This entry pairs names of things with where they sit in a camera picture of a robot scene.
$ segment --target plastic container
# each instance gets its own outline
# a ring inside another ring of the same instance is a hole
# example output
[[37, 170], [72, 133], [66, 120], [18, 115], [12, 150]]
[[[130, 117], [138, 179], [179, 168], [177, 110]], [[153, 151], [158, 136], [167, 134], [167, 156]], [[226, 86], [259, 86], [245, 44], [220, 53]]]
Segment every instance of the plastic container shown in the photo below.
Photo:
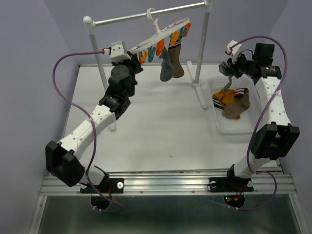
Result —
[[213, 109], [213, 115], [218, 129], [224, 134], [252, 133], [254, 126], [261, 114], [260, 98], [255, 89], [254, 82], [247, 76], [238, 79], [232, 78], [230, 89], [248, 88], [250, 107], [240, 114], [240, 119], [227, 119], [222, 115], [222, 110], [215, 108], [213, 104], [213, 94], [219, 92], [227, 83], [228, 77], [214, 77], [207, 80], [208, 100]]

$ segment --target white table surface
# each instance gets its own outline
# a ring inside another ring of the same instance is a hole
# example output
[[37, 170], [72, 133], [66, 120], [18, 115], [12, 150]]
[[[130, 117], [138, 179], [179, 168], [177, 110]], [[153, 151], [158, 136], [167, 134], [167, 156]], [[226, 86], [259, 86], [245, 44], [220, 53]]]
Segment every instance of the white table surface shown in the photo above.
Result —
[[[145, 65], [136, 76], [136, 94], [117, 121], [117, 131], [105, 129], [98, 136], [94, 165], [108, 172], [186, 171], [228, 169], [246, 155], [251, 134], [219, 133], [209, 104], [203, 110], [191, 87], [187, 67], [185, 76], [161, 82], [159, 65]], [[105, 67], [107, 78], [112, 67]], [[220, 76], [218, 65], [203, 65], [200, 79], [206, 93], [206, 80]], [[73, 102], [93, 111], [104, 96], [97, 67], [81, 67]], [[71, 107], [65, 134], [71, 133], [85, 114]], [[81, 162], [86, 166], [92, 144]], [[266, 167], [276, 167], [272, 161]]]

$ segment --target sock hanger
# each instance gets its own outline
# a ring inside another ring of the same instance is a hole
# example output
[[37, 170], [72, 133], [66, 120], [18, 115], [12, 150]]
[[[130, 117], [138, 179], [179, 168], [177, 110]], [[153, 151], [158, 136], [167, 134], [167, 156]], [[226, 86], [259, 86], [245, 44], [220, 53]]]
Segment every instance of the sock hanger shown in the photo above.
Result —
[[139, 61], [141, 63], [141, 65], [144, 64], [147, 56], [148, 56], [148, 61], [152, 62], [153, 58], [155, 56], [155, 54], [157, 56], [160, 55], [161, 51], [164, 49], [165, 47], [165, 38], [170, 36], [171, 34], [173, 34], [174, 32], [178, 31], [178, 37], [180, 36], [180, 29], [183, 28], [183, 32], [184, 32], [184, 26], [186, 26], [187, 24], [190, 25], [190, 19], [189, 18], [184, 18], [181, 19], [175, 23], [170, 24], [168, 27], [160, 30], [159, 26], [158, 26], [158, 16], [155, 17], [155, 20], [152, 17], [151, 11], [154, 10], [154, 8], [149, 8], [146, 11], [146, 16], [147, 19], [152, 22], [152, 24], [155, 27], [155, 31], [156, 34], [154, 34], [153, 36], [151, 36], [150, 38], [148, 38], [147, 40], [143, 41], [142, 43], [140, 43], [139, 45], [133, 47], [130, 52], [132, 54], [138, 54], [139, 55]]

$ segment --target purple wall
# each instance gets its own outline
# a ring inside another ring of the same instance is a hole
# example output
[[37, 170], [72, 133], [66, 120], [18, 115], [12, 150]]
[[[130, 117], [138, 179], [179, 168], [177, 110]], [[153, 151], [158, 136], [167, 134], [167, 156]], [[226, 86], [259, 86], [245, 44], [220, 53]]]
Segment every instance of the purple wall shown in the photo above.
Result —
[[[287, 53], [288, 72], [282, 94], [289, 119], [300, 127], [297, 142], [281, 163], [285, 172], [293, 176], [312, 230], [311, 9], [311, 0], [289, 1], [270, 36], [280, 41]], [[278, 48], [275, 55], [274, 63], [284, 64]]]
[[[224, 51], [233, 39], [249, 36], [268, 35], [278, 20], [288, 0], [215, 0], [209, 19], [204, 62], [219, 62], [227, 59]], [[89, 36], [82, 22], [88, 15], [95, 21], [146, 12], [150, 7], [157, 10], [201, 2], [201, 0], [45, 0], [58, 28], [62, 32], [71, 52], [92, 51]], [[193, 9], [168, 15], [161, 15], [160, 28], [189, 17], [191, 30], [182, 42], [180, 60], [197, 61], [204, 9]], [[96, 29], [99, 48], [124, 40], [128, 49], [139, 44], [155, 33], [147, 18], [101, 26]], [[246, 43], [246, 48], [254, 44]], [[96, 63], [94, 56], [78, 57], [79, 64]]]
[[[0, 7], [0, 233], [28, 233], [45, 173], [44, 147], [61, 137], [68, 114], [51, 80], [69, 53], [43, 0]], [[67, 59], [57, 83], [72, 97], [78, 67]]]

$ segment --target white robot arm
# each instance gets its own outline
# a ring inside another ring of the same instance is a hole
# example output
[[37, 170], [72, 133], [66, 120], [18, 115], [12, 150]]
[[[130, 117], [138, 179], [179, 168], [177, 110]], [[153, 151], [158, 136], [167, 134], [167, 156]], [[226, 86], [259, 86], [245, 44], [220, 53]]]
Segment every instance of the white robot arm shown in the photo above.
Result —
[[[113, 43], [111, 48], [105, 49], [105, 53], [111, 55], [114, 68], [108, 79], [109, 87], [91, 113], [91, 119], [83, 121], [57, 143], [50, 141], [45, 148], [46, 169], [70, 187], [77, 183], [88, 183], [87, 165], [82, 165], [79, 160], [94, 140], [91, 121], [99, 135], [119, 119], [130, 105], [129, 97], [135, 94], [136, 74], [143, 71], [137, 55], [127, 52], [122, 41]], [[99, 185], [105, 182], [107, 174], [98, 167], [91, 167], [89, 179], [94, 185]]]
[[[253, 60], [247, 60], [242, 53], [242, 46], [231, 41], [226, 48], [230, 58], [220, 64], [220, 72], [226, 76], [240, 78], [243, 74], [253, 80], [264, 110], [268, 101], [280, 84], [282, 75], [279, 67], [272, 66], [273, 44], [257, 43]], [[227, 172], [227, 177], [210, 178], [211, 192], [252, 192], [252, 175], [270, 160], [285, 157], [299, 136], [299, 128], [291, 125], [287, 117], [281, 91], [279, 90], [267, 111], [264, 113], [259, 130], [251, 142], [248, 166], [246, 156], [234, 164]]]

